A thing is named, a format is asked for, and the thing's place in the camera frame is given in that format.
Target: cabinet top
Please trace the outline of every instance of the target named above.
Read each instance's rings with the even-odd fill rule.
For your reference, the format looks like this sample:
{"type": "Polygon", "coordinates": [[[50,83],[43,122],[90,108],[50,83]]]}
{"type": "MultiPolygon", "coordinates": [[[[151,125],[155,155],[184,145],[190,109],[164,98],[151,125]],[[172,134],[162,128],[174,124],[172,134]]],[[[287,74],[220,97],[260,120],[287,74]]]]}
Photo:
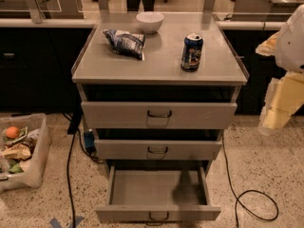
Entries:
{"type": "Polygon", "coordinates": [[[211,14],[164,13],[161,28],[147,34],[144,61],[112,52],[103,29],[140,33],[136,13],[106,13],[75,63],[78,84],[245,85],[246,76],[211,14]],[[199,69],[181,69],[184,38],[195,32],[203,38],[199,69]]]}

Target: blue can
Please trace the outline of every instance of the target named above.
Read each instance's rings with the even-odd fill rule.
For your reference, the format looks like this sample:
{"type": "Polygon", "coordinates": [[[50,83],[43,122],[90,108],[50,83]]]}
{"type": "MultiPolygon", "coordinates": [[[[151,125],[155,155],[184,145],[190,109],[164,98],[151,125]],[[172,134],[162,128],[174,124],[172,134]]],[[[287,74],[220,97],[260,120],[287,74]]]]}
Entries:
{"type": "Polygon", "coordinates": [[[199,34],[190,33],[184,38],[181,57],[181,68],[185,71],[196,71],[200,65],[203,40],[199,34]]]}

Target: black cable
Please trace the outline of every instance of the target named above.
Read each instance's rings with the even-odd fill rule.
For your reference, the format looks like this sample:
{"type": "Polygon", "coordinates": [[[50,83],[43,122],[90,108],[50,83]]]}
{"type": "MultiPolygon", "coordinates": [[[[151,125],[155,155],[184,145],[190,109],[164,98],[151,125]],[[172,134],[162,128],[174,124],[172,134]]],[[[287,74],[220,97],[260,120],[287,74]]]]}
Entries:
{"type": "MultiPolygon", "coordinates": [[[[72,118],[71,116],[67,116],[66,113],[62,113],[62,114],[63,114],[63,116],[64,116],[68,121],[71,121],[71,118],[72,118]]],[[[94,156],[92,156],[92,155],[90,155],[89,153],[86,152],[86,149],[85,149],[85,147],[84,147],[84,145],[83,145],[83,142],[82,142],[82,134],[81,134],[79,128],[77,128],[77,132],[78,132],[78,136],[79,136],[79,144],[80,144],[80,146],[81,146],[81,148],[82,148],[84,154],[87,155],[88,157],[90,157],[90,158],[91,158],[94,162],[96,162],[96,163],[103,163],[103,161],[100,161],[100,159],[99,159],[98,157],[94,157],[94,156]]]]}
{"type": "Polygon", "coordinates": [[[267,194],[263,193],[263,192],[260,192],[258,190],[247,190],[247,191],[244,191],[242,192],[240,195],[237,196],[233,186],[232,186],[232,182],[231,182],[231,177],[230,177],[230,173],[229,173],[229,164],[228,164],[228,158],[227,158],[227,154],[226,154],[226,149],[225,149],[225,143],[224,143],[224,134],[222,134],[222,147],[223,147],[223,150],[224,150],[224,156],[225,156],[225,161],[226,161],[226,169],[227,169],[227,176],[228,176],[228,181],[229,181],[229,185],[230,185],[230,189],[233,193],[233,195],[235,196],[236,198],[236,203],[235,203],[235,214],[236,214],[236,227],[238,228],[239,227],[239,223],[238,223],[238,203],[247,211],[249,212],[251,215],[253,215],[255,218],[257,219],[260,219],[262,221],[274,221],[275,219],[277,219],[278,217],[278,213],[279,213],[279,210],[278,210],[278,207],[277,207],[277,204],[276,202],[270,197],[268,196],[267,194]],[[246,205],[244,205],[239,199],[244,196],[245,194],[247,193],[259,193],[260,195],[263,195],[265,196],[266,198],[268,198],[275,206],[275,209],[276,209],[276,214],[274,215],[273,218],[263,218],[263,217],[260,217],[258,215],[256,215],[254,212],[252,212],[249,208],[246,207],[246,205]]]}
{"type": "Polygon", "coordinates": [[[230,13],[228,13],[224,18],[223,18],[223,20],[222,21],[226,21],[226,20],[231,20],[232,19],[232,16],[231,17],[229,17],[229,15],[231,15],[230,13]]]}
{"type": "Polygon", "coordinates": [[[266,28],[266,21],[264,20],[264,21],[262,21],[262,23],[263,23],[263,28],[262,28],[262,31],[264,31],[264,30],[265,30],[265,28],[266,28]]]}
{"type": "Polygon", "coordinates": [[[103,163],[103,161],[99,161],[98,157],[91,156],[89,153],[86,152],[86,150],[84,148],[84,145],[83,145],[83,142],[82,142],[82,137],[81,137],[81,133],[80,133],[79,128],[77,129],[77,131],[78,131],[78,136],[79,136],[79,144],[80,144],[83,152],[85,153],[85,155],[87,155],[88,157],[90,157],[96,163],[103,163]]]}
{"type": "Polygon", "coordinates": [[[71,209],[72,209],[72,225],[73,225],[73,228],[76,228],[76,217],[75,217],[75,206],[74,206],[74,201],[73,201],[72,189],[71,189],[71,186],[70,186],[70,179],[69,179],[69,163],[70,163],[70,156],[71,156],[74,141],[75,141],[75,136],[76,136],[76,133],[73,134],[73,139],[72,139],[72,142],[70,144],[68,158],[67,158],[67,164],[66,164],[66,178],[67,178],[67,186],[68,186],[70,206],[71,206],[71,209]]]}
{"type": "Polygon", "coordinates": [[[70,121],[72,121],[72,117],[71,116],[67,116],[67,114],[66,113],[63,113],[63,116],[70,122],[70,121]]]}

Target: box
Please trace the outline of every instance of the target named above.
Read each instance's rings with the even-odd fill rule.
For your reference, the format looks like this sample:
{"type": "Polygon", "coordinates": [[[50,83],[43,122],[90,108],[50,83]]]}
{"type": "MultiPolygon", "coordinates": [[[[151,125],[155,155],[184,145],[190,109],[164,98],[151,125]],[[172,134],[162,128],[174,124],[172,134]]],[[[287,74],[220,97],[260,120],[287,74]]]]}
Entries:
{"type": "Polygon", "coordinates": [[[12,125],[19,128],[27,126],[28,131],[40,128],[40,133],[35,150],[31,157],[29,169],[26,172],[17,174],[0,173],[0,193],[5,190],[23,187],[39,187],[42,183],[42,177],[48,159],[48,150],[51,143],[47,127],[47,116],[45,114],[0,118],[1,146],[4,145],[2,132],[6,127],[12,125]]]}

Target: snack bag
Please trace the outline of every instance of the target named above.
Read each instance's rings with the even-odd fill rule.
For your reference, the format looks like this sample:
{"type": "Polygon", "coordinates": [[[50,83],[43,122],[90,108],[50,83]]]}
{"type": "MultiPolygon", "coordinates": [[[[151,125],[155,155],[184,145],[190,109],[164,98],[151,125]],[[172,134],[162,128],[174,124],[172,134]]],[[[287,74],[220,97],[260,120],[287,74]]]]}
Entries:
{"type": "Polygon", "coordinates": [[[133,56],[137,59],[144,60],[144,34],[131,34],[128,31],[117,29],[105,29],[103,30],[103,34],[105,34],[115,53],[133,56]]]}

